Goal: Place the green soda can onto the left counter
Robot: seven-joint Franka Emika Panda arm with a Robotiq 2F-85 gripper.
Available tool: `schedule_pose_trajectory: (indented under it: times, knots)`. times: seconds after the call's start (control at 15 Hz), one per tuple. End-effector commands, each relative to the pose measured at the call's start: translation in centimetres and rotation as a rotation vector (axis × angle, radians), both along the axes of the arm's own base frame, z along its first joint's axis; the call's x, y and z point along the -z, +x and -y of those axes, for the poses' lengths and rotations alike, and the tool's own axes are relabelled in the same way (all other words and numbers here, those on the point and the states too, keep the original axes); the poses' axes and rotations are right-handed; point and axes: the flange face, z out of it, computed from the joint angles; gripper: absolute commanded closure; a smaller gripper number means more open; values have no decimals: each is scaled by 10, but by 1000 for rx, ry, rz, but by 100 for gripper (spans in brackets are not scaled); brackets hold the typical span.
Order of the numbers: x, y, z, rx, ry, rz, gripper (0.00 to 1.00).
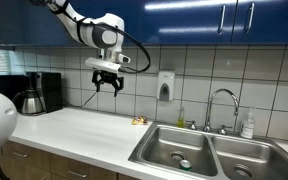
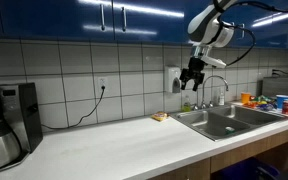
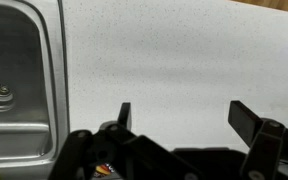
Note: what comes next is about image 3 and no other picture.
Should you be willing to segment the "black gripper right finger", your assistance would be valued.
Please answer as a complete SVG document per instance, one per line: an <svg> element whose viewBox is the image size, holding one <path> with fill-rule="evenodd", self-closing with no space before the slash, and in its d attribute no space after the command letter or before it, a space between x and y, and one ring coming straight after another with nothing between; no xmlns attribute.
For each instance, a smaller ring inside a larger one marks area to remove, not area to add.
<svg viewBox="0 0 288 180"><path fill-rule="evenodd" d="M244 180L288 180L288 128L261 118L241 101L230 102L228 123L249 147L240 174Z"/></svg>

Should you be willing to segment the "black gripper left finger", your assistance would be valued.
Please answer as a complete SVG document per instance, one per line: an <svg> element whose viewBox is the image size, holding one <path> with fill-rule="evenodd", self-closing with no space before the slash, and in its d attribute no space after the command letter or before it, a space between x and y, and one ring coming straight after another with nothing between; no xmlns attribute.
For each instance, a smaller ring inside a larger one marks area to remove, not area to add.
<svg viewBox="0 0 288 180"><path fill-rule="evenodd" d="M131 104L124 102L118 118L104 123L97 133L70 133L48 180L91 180L104 164L123 180L204 180L197 168L151 139L133 134L131 121Z"/></svg>

